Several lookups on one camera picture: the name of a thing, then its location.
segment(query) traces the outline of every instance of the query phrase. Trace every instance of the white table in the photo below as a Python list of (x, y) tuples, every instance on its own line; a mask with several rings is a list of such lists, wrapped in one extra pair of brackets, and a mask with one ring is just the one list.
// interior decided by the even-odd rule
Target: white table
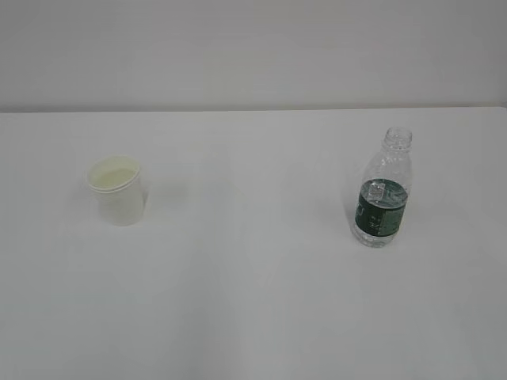
[[(349, 232), (414, 132), (392, 245)], [(507, 111), (0, 115), (1, 380), (507, 378)], [(143, 221), (84, 172), (129, 154)]]

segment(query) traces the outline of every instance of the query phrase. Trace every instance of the bottle label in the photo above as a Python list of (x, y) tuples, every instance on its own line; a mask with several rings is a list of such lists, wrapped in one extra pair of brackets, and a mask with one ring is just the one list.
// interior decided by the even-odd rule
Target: bottle label
[(382, 208), (369, 203), (362, 194), (356, 209), (356, 224), (366, 234), (386, 237), (396, 234), (402, 222), (405, 204), (396, 208)]

